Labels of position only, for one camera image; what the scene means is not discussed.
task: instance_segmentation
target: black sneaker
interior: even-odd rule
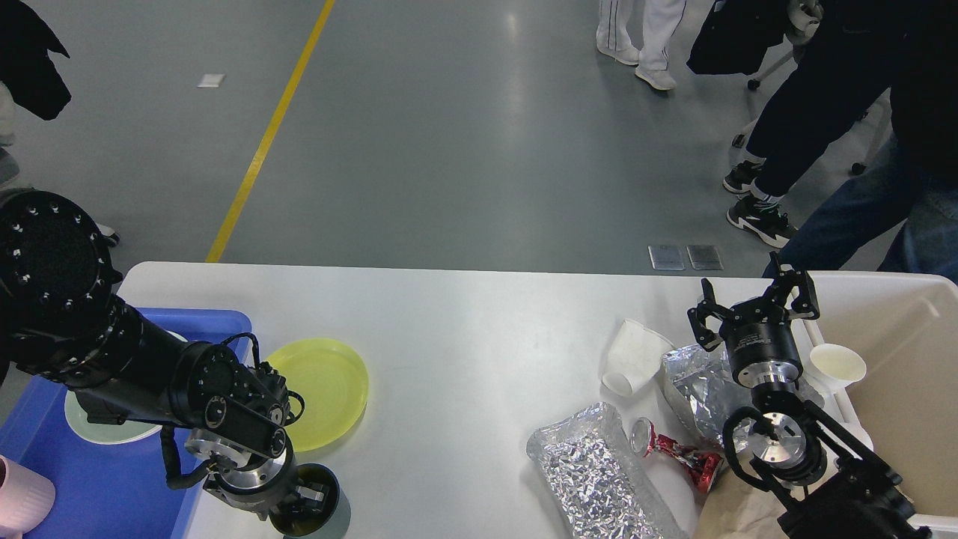
[[[755,207],[758,201],[755,197],[746,195],[728,210],[725,219],[732,226],[755,234],[770,246],[784,247],[798,229],[788,224],[788,214],[779,213],[778,206],[759,209]]]
[[[732,172],[728,173],[721,186],[725,188],[725,191],[736,195],[748,193],[748,188],[751,187],[752,182],[759,177],[761,172],[761,164],[743,161],[732,168]]]

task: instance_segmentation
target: white plastic bin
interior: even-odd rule
[[[819,271],[812,278],[822,316],[809,333],[815,340],[817,325],[825,342],[852,348],[868,364],[848,396],[876,453],[904,478],[901,491],[919,512],[910,522],[958,533],[958,287],[932,275]]]

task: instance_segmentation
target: yellow plate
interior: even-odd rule
[[[296,451],[309,451],[348,431],[366,408],[369,373],[359,354],[333,339],[291,342],[266,360],[286,377],[286,386],[306,401],[299,421],[286,427]],[[293,402],[293,413],[299,405]]]

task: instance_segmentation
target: paper cup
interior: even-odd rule
[[[821,393],[831,394],[865,377],[868,367],[855,350],[838,344],[819,344],[802,362],[805,377]]]
[[[0,456],[0,535],[20,537],[50,513],[57,490],[47,478]]]
[[[630,397],[655,376],[662,355],[674,349],[668,339],[626,319],[609,347],[602,382],[616,394]]]

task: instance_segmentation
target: aluminum foil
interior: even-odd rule
[[[725,346],[712,352],[697,344],[678,348],[662,356],[662,371],[659,385],[679,421],[699,445],[721,451],[725,420],[733,411],[752,406],[751,392],[732,380]],[[801,384],[798,394],[819,406],[825,402],[808,384]],[[737,451],[745,448],[750,424],[745,421],[735,430]]]
[[[622,417],[597,403],[543,427],[526,454],[577,539],[688,539],[628,444]]]

